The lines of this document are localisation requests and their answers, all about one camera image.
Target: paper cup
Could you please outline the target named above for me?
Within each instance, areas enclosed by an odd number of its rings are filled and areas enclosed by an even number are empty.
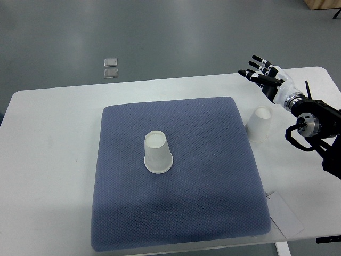
[[[152,173],[167,172],[173,165],[166,136],[161,131],[151,131],[144,138],[144,165]]]
[[[258,106],[245,125],[245,130],[250,141],[263,142],[267,139],[267,133],[272,119],[272,110],[267,106]]]

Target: square pad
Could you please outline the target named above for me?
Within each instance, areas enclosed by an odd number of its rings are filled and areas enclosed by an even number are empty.
[[[144,137],[163,131],[174,157],[163,174],[143,162]],[[267,202],[230,97],[106,107],[91,243],[109,251],[270,231]]]

